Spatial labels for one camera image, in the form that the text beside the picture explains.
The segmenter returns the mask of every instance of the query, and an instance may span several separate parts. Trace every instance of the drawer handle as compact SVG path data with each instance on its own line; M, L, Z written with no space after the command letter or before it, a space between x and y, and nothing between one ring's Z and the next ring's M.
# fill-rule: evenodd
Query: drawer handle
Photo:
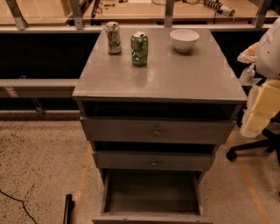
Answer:
M150 165L153 167L157 166L157 161L155 159L153 159Z
M159 129L155 129L154 130L154 136L155 137L160 137L161 133L160 133L160 130Z

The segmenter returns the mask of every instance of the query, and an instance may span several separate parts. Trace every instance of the white bowl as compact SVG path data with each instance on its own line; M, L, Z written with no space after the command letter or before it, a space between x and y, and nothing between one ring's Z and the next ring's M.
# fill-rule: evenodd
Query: white bowl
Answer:
M173 47L181 53L188 52L195 45L200 35L196 31L177 29L170 33Z

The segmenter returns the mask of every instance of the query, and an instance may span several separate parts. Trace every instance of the gray cabinet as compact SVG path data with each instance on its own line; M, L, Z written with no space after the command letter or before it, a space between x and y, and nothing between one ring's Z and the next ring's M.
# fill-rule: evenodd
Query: gray cabinet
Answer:
M130 61L136 30L121 29L118 55L103 31L73 92L104 183L94 223L211 223L198 185L246 95L208 29L188 54L172 49L171 29L143 29L143 67Z

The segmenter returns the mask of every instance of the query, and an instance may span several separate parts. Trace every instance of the black cable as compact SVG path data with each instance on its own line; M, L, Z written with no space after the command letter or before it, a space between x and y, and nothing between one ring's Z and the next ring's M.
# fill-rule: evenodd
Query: black cable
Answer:
M195 1L187 1L187 0L182 0L183 4L199 4L200 0L195 0Z
M24 208L25 212L26 212L26 213L28 214L28 216L34 221L34 223L37 224L37 222L33 219L33 217L30 216L30 214L27 212L26 207L25 207L25 203L24 203L21 199L15 199L15 198L11 197L10 195L8 195L7 193L2 192L1 190L0 190L0 193L2 193L3 195L7 196L8 198L10 198L10 199L12 199L12 200L16 200L16 201L21 202L21 203L23 204L23 208Z
M217 14L218 11L216 11L214 14L213 14L213 24L215 24L215 20L216 20L216 14Z
M164 3L155 3L155 1L154 0L151 0L154 4L156 4L156 5L163 5L163 6L165 6L165 4Z

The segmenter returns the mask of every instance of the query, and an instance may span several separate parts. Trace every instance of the cabinet top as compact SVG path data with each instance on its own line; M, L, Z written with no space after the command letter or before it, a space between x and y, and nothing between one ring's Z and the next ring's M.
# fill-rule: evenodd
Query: cabinet top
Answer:
M244 103L247 96L208 29L193 29L199 40L190 52L172 47L169 28L121 28L122 52L108 53L103 30L73 92L101 101ZM130 38L149 38L146 66L134 66Z

